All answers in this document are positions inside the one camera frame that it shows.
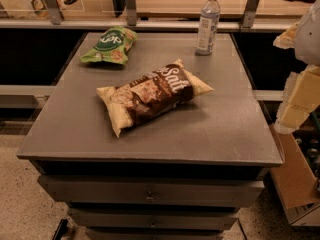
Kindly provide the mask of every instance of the speckled floor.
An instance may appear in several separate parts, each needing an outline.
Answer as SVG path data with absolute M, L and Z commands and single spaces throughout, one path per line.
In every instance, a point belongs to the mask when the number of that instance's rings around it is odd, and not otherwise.
M 63 240 L 89 240 L 85 229 L 67 216 L 67 206 L 55 203 L 37 183 L 38 171 L 16 152 L 23 135 L 0 132 L 0 240 L 51 240 L 61 219 L 68 219 Z M 319 240 L 320 231 L 288 225 L 270 177 L 266 189 L 239 220 L 225 240 Z

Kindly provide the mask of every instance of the clear plastic bottle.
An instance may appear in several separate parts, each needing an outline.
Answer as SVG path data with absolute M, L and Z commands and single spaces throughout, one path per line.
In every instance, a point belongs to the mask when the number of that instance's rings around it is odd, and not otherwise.
M 208 0 L 201 9 L 196 55 L 212 53 L 219 18 L 220 5 L 218 0 Z

